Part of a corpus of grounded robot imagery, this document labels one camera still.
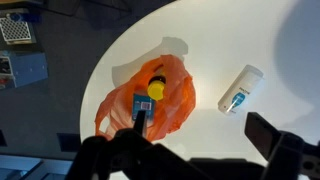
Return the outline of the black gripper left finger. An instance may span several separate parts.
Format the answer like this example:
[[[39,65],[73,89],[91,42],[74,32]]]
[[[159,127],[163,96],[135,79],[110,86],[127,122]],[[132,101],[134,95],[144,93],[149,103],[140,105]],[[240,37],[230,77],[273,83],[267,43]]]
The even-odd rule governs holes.
[[[141,136],[144,136],[146,134],[146,126],[147,126],[146,112],[139,111],[136,116],[133,129]]]

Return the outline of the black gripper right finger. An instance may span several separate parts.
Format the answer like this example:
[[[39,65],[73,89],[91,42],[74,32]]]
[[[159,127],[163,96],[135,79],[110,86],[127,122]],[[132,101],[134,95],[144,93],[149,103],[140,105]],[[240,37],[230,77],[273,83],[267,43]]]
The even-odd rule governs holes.
[[[280,132],[257,112],[247,113],[244,133],[266,160],[280,138]]]

